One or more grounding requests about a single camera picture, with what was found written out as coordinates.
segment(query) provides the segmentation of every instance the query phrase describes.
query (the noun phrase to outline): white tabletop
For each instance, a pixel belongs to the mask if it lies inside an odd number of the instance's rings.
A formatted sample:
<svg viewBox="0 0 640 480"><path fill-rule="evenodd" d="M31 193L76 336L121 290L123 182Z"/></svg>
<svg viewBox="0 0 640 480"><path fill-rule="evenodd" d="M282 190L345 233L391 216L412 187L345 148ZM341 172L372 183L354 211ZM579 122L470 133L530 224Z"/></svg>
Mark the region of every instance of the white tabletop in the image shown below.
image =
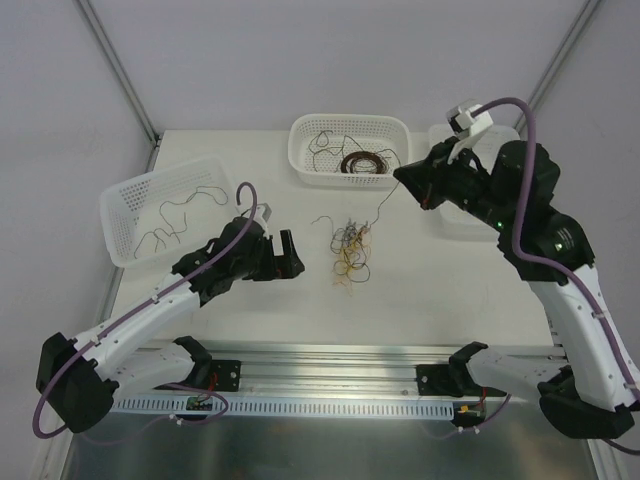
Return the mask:
<svg viewBox="0 0 640 480"><path fill-rule="evenodd" d="M437 212L423 212L398 188L372 230L371 279L352 295L333 285L335 255L328 222L373 220L388 190L340 190L306 185L287 161L286 131L167 131L156 169L217 153L235 179L252 182L273 210L269 228L291 229L306 271L294 280L236 282L231 291L158 339L359 345L550 346L542 306L495 243L444 238ZM426 134L412 134L416 158ZM114 312L144 295L175 259L126 270Z"/></svg>

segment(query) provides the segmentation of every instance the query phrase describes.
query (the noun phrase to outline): gray wall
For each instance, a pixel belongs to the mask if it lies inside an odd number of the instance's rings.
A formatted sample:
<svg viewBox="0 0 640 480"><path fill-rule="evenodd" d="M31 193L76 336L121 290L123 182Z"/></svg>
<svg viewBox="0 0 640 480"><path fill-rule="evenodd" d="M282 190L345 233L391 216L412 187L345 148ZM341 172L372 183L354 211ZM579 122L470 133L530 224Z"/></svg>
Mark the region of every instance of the gray wall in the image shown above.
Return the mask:
<svg viewBox="0 0 640 480"><path fill-rule="evenodd" d="M71 0L0 3L0 477L26 478L42 342L94 321L98 195L149 146Z"/></svg>
<svg viewBox="0 0 640 480"><path fill-rule="evenodd" d="M562 168L555 204L595 250L607 305L640 362L640 3L608 0L538 115L539 141ZM640 426L622 438L640 448ZM629 459L631 478L640 460Z"/></svg>
<svg viewBox="0 0 640 480"><path fill-rule="evenodd" d="M94 0L161 131L285 130L327 112L426 131L465 98L528 97L582 3Z"/></svg>

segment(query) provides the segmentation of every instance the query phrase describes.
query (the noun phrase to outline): metal floor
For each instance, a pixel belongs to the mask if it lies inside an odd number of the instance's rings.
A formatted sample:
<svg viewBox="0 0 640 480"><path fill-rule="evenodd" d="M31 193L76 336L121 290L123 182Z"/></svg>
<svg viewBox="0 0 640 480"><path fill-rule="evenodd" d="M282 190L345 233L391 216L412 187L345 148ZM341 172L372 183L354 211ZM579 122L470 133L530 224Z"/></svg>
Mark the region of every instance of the metal floor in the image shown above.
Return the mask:
<svg viewBox="0 0 640 480"><path fill-rule="evenodd" d="M88 435L123 438L149 415L110 414ZM115 447L74 438L65 480L596 479L587 443L513 403L479 435L436 440L443 421L228 417L203 427L160 422Z"/></svg>

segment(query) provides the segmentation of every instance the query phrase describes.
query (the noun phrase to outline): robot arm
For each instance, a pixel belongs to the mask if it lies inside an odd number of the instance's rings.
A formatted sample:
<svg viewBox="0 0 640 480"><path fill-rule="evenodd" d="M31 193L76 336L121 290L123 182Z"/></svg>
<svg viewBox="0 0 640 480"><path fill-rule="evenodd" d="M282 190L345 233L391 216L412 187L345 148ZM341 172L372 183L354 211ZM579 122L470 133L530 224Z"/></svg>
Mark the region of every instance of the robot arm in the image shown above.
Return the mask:
<svg viewBox="0 0 640 480"><path fill-rule="evenodd" d="M104 338L100 333L118 319L112 318L86 332L66 339L61 333L50 337L42 347L36 387L40 393L73 355L76 347L93 342L78 361L60 378L48 400L69 429L82 432L95 425L114 402L166 383L181 383L195 388L207 387L211 356L191 337L176 339L169 346L150 353L134 354L160 330L192 314L210 300L231 288L235 280L270 281L295 278L304 271L297 256L291 232L280 232L283 255L275 256L273 237L266 232L270 210L258 207L260 218L251 221L242 216L226 225L220 238L182 257L147 298L153 304L118 325ZM248 230L229 252L209 269L184 282L166 295L158 295L207 263L227 247L238 233Z"/></svg>
<svg viewBox="0 0 640 480"><path fill-rule="evenodd" d="M486 112L474 117L479 107L465 103L449 112L456 135L435 145L425 160L396 169L394 176L424 210L450 201L498 231L498 249L542 302L554 343L564 347L567 363L517 359L474 342L452 356L447 380L454 379L461 391L470 385L488 386L538 402L549 422L569 437L618 438L634 424L630 412L640 408L640 372L606 309L582 227L550 206L560 169L541 145L535 146L521 247L549 262L523 260L513 249L512 237L527 142L503 145L488 172L470 150L492 124ZM602 313L593 311L576 282L596 296ZM625 380L620 362L634 382ZM429 379L436 390L439 381Z"/></svg>

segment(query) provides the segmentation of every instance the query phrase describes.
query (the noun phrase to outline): white basket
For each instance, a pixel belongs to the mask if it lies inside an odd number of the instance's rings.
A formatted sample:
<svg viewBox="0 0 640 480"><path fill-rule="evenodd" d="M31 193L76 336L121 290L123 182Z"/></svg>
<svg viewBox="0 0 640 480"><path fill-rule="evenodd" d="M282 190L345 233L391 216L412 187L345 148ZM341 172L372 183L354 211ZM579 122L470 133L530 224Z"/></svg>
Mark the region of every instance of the white basket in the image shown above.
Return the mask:
<svg viewBox="0 0 640 480"><path fill-rule="evenodd" d="M433 148L434 145L443 142L453 134L449 125L433 125L428 132L429 147ZM511 140L520 140L518 132L511 127L493 125L473 146L473 151L478 155L482 166L491 171L500 147ZM487 241L495 241L498 238L498 233L494 229L450 202L440 205L438 212L442 217L442 226L447 237L458 240Z"/></svg>
<svg viewBox="0 0 640 480"><path fill-rule="evenodd" d="M235 193L235 184L215 156L109 187L100 195L100 218L111 260L118 267L140 266L172 254L177 260L187 250L204 246L237 215ZM173 204L190 197L186 204Z"/></svg>
<svg viewBox="0 0 640 480"><path fill-rule="evenodd" d="M310 149L310 146L323 132L327 133L321 137L322 146L327 143L327 147L331 147L332 152L338 154L332 155L323 151L314 158L312 150L321 149L315 145ZM336 173L345 155L361 150L381 152L380 154L387 160L389 172L383 175L346 174L340 171ZM410 163L411 159L409 129L393 117L305 115L294 122L289 133L289 163L298 172L300 179L310 185L392 187L396 184L396 180L391 172L401 165Z"/></svg>

